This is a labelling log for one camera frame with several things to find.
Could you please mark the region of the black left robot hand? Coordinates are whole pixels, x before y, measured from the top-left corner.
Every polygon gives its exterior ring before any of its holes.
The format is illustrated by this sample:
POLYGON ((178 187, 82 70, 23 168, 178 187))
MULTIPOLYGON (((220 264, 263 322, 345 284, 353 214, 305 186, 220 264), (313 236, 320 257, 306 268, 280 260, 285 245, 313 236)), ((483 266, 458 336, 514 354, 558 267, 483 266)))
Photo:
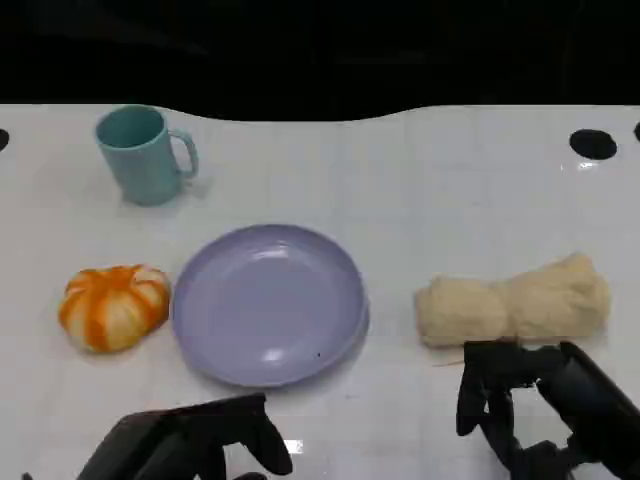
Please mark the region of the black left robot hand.
POLYGON ((89 458, 80 479, 225 479, 224 448, 241 444, 274 475, 293 472, 262 393, 121 418, 89 458))

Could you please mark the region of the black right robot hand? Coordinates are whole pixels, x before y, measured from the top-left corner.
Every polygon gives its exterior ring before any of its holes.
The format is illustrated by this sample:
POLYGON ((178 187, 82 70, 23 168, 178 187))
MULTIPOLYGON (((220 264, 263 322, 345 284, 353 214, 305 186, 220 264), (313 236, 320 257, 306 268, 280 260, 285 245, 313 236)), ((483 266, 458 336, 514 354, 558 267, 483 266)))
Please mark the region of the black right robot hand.
POLYGON ((577 345, 527 349, 511 340, 467 342, 456 431, 480 428, 513 479, 570 479, 600 463, 619 479, 639 476, 639 410, 577 345), (564 448, 524 448, 514 434, 515 388, 536 388, 571 434, 564 448))

